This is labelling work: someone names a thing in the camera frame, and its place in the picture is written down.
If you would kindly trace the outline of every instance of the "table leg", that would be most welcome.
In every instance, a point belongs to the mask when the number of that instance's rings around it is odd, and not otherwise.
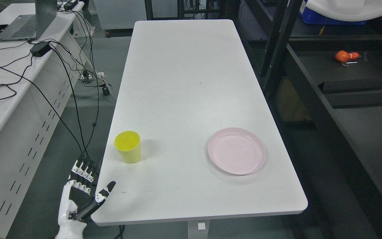
[[[207,239],[210,220],[188,221],[188,239]]]

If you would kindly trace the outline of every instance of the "laptop keyboard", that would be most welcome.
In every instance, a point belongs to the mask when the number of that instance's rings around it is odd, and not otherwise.
[[[20,38],[20,37],[30,37],[33,36],[36,32],[36,16],[29,18],[24,26],[22,26],[17,32],[15,32],[11,37]]]

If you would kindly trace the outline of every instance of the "laptop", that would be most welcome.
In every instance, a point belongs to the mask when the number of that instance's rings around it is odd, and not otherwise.
[[[35,0],[33,15],[18,16],[0,34],[0,41],[37,40],[57,15],[57,0]]]

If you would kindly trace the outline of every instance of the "power adapter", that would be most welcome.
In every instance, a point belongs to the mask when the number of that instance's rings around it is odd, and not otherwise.
[[[38,42],[31,49],[30,52],[34,57],[41,57],[51,50],[49,42]]]
[[[78,4],[77,0],[69,0],[64,4],[64,10],[72,10]]]

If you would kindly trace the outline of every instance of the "pink plate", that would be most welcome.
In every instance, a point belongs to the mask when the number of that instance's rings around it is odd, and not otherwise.
[[[242,128],[225,128],[209,140],[209,156],[222,170],[246,175],[258,170],[266,158],[266,150],[259,138]]]

